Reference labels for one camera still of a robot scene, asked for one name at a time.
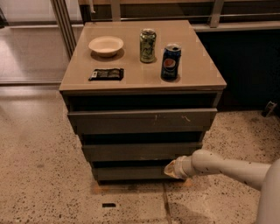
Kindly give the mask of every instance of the green can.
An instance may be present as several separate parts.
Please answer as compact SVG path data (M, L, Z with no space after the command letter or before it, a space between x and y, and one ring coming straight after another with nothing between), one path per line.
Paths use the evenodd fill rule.
M146 28L140 33L140 60L151 63L155 60L155 45L157 34L154 30Z

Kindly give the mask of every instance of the wooden cabinet top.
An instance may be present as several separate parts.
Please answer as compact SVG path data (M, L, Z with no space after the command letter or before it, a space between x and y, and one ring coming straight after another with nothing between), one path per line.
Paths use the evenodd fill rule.
M139 35L143 28L157 33L156 60L140 61ZM115 36L123 40L122 50L112 58L101 58L88 48L92 39ZM160 78L165 47L175 43L182 47L175 81ZM96 68L124 68L117 80L89 81ZM138 91L138 90L222 90L226 87L217 67L187 20L87 23L68 65L60 91Z

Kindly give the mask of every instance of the blue can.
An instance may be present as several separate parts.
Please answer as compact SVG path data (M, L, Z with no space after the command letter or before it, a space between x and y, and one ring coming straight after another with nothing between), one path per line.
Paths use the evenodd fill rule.
M164 49L161 78L165 81L174 81L178 77L178 67L181 57L181 46L169 44Z

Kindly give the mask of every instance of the speckled floor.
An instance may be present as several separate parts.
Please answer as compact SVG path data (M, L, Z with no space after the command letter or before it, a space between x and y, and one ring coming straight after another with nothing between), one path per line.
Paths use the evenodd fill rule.
M0 31L0 80L62 78L67 58L48 31L56 47L46 30ZM255 223L260 193L222 175L98 185L58 87L0 87L0 123L0 223ZM272 163L279 146L278 117L243 111L219 113L203 148Z

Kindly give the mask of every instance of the terrazzo floor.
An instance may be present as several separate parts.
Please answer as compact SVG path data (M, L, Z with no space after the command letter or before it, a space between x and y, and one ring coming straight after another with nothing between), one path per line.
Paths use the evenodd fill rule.
M255 223L260 193L222 175L98 185L58 87L2 87L0 123L0 223ZM203 149L272 163L279 145L277 116L220 112Z

